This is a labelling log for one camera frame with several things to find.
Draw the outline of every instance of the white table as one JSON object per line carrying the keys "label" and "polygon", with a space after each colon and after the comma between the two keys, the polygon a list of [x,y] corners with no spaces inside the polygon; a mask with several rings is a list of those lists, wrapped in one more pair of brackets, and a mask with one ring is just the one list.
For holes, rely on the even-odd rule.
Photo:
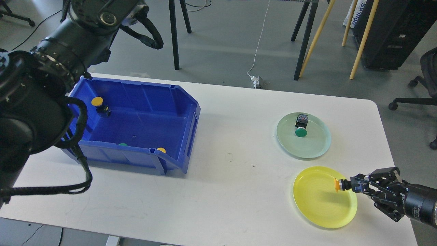
{"label": "white table", "polygon": [[[94,181],[84,194],[12,197],[0,217],[190,246],[417,245],[407,217],[393,222],[363,194],[357,195],[352,222],[335,230],[309,222],[292,199],[294,179],[307,167],[323,165],[349,177],[394,165],[373,102],[93,76],[177,84],[198,100],[201,113],[188,174],[152,175],[128,165],[92,167]],[[276,125],[292,112],[313,114],[329,127],[332,144],[324,155],[304,161],[282,149]],[[75,161],[50,148],[29,158],[15,186],[83,180]]]}

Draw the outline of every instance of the white bag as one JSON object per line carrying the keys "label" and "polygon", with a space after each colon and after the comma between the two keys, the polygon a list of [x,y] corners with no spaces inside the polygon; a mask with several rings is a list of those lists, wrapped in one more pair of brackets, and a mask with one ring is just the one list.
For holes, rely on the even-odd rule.
{"label": "white bag", "polygon": [[[358,0],[357,7],[355,8],[355,11],[354,11],[354,18],[352,19],[352,22],[350,23],[350,28],[355,27],[355,24],[357,23],[358,18],[360,17],[361,12],[363,11],[364,6],[366,5],[366,2],[367,2],[367,0]],[[343,26],[347,25],[347,21],[349,20],[349,15],[350,15],[350,12],[352,11],[353,4],[354,4],[353,2],[350,4],[349,11],[346,15],[346,18],[343,21]]]}

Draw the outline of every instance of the yellow button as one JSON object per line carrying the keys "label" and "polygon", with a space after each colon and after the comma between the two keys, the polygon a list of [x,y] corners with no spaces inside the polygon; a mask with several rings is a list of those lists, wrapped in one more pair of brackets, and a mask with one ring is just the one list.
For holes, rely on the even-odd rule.
{"label": "yellow button", "polygon": [[340,180],[334,178],[334,186],[335,186],[335,192],[338,192],[338,190],[340,190]]}
{"label": "yellow button", "polygon": [[165,148],[157,148],[157,150],[162,151],[164,154],[166,153]]}
{"label": "yellow button", "polygon": [[94,107],[100,107],[100,106],[102,106],[102,104],[103,104],[103,98],[101,98],[101,97],[95,97],[95,98],[93,98],[93,100],[91,100],[91,104],[92,104]]}

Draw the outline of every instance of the white cable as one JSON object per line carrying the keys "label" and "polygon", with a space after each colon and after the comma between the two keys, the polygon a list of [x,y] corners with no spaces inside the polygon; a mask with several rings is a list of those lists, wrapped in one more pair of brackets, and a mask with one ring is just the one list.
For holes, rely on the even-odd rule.
{"label": "white cable", "polygon": [[196,12],[196,11],[199,11],[199,10],[203,9],[203,8],[206,6],[207,3],[208,3],[208,0],[205,0],[205,4],[204,4],[200,9],[196,9],[196,10],[187,10],[187,11],[188,11],[188,12]]}
{"label": "white cable", "polygon": [[266,23],[266,16],[267,16],[267,12],[269,11],[269,6],[270,6],[270,0],[269,0],[269,4],[267,5],[266,14],[264,15],[263,28],[261,29],[260,39],[258,40],[257,49],[255,50],[255,57],[253,58],[253,64],[252,64],[252,67],[249,69],[249,71],[247,71],[247,73],[246,73],[249,77],[250,77],[249,72],[255,66],[255,59],[257,58],[258,47],[260,46],[261,36],[263,35],[264,24]]}

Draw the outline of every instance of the plate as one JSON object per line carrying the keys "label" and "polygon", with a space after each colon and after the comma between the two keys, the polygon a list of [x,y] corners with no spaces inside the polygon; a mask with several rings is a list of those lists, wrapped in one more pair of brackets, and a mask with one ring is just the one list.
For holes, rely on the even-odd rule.
{"label": "plate", "polygon": [[345,226],[357,212],[356,194],[351,190],[336,192],[334,178],[346,179],[333,169],[314,166],[300,172],[293,185],[293,197],[300,212],[325,228]]}
{"label": "plate", "polygon": [[[308,134],[298,137],[296,119],[299,114],[308,115]],[[328,127],[319,118],[302,112],[295,112],[284,116],[276,127],[279,143],[291,155],[298,158],[315,158],[323,155],[331,145],[331,133]]]}

